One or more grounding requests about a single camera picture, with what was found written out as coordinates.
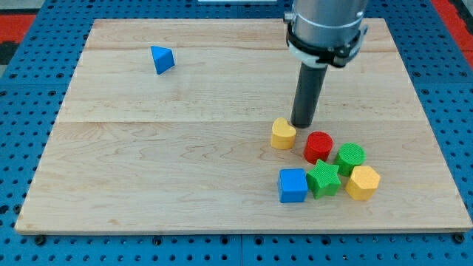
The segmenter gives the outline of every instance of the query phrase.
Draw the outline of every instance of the yellow block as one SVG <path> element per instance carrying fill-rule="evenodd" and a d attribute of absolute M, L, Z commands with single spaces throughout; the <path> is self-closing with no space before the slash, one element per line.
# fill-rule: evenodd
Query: yellow block
<path fill-rule="evenodd" d="M 271 135 L 271 146 L 275 149 L 291 149 L 296 139 L 296 129 L 289 126 L 283 117 L 276 119 L 273 123 L 273 134 Z"/>
<path fill-rule="evenodd" d="M 371 166 L 355 166 L 345 190 L 354 200 L 369 200 L 381 177 Z"/>

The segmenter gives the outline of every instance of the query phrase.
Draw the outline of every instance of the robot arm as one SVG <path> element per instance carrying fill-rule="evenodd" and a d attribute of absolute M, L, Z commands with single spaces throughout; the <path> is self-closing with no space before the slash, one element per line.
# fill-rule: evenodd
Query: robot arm
<path fill-rule="evenodd" d="M 287 45 L 302 61 L 291 123 L 310 126 L 327 66 L 344 67 L 360 50 L 368 0 L 294 0 L 285 13 Z"/>

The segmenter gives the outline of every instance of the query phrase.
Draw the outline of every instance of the blue triangular block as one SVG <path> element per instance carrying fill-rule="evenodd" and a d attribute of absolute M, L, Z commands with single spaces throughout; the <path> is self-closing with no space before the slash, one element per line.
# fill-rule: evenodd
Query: blue triangular block
<path fill-rule="evenodd" d="M 165 47 L 151 47 L 153 55 L 154 66 L 158 75 L 164 73 L 166 70 L 174 66 L 174 56 L 172 50 Z"/>

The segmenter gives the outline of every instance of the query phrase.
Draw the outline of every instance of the toy block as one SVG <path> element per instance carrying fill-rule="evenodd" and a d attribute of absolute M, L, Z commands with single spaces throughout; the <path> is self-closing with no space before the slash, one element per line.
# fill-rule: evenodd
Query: toy block
<path fill-rule="evenodd" d="M 354 200 L 369 200 L 381 177 L 371 166 L 355 166 L 345 190 Z"/>
<path fill-rule="evenodd" d="M 275 149 L 291 149 L 296 139 L 296 129 L 289 125 L 283 117 L 276 119 L 273 123 L 273 134 L 271 135 L 271 146 Z"/>
<path fill-rule="evenodd" d="M 171 49 L 152 46 L 151 54 L 153 55 L 154 67 L 158 75 L 163 74 L 174 66 L 174 56 Z"/>
<path fill-rule="evenodd" d="M 281 203 L 304 202 L 307 195 L 304 169 L 282 169 L 279 171 L 278 192 Z"/>
<path fill-rule="evenodd" d="M 328 155 L 333 147 L 333 140 L 325 132 L 312 132 L 307 137 L 307 143 L 304 149 L 304 158 L 312 164 L 317 160 L 327 161 Z"/>
<path fill-rule="evenodd" d="M 353 167 L 360 166 L 366 159 L 363 148 L 356 143 L 345 143 L 338 150 L 338 154 L 333 164 L 340 166 L 338 173 L 344 177 L 349 177 Z"/>
<path fill-rule="evenodd" d="M 325 195 L 335 196 L 341 185 L 337 171 L 338 166 L 319 159 L 316 166 L 307 173 L 307 186 L 316 200 Z"/>

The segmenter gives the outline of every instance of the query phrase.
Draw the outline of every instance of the green block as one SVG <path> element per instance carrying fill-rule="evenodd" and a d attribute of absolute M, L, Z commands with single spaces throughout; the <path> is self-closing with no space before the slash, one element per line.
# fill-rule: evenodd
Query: green block
<path fill-rule="evenodd" d="M 356 143 L 345 143 L 338 150 L 333 164 L 340 166 L 338 173 L 344 177 L 352 174 L 353 167 L 360 166 L 366 159 L 363 148 Z"/>
<path fill-rule="evenodd" d="M 306 174 L 307 187 L 316 200 L 324 195 L 335 196 L 341 185 L 337 171 L 338 166 L 317 160 L 316 166 Z"/>

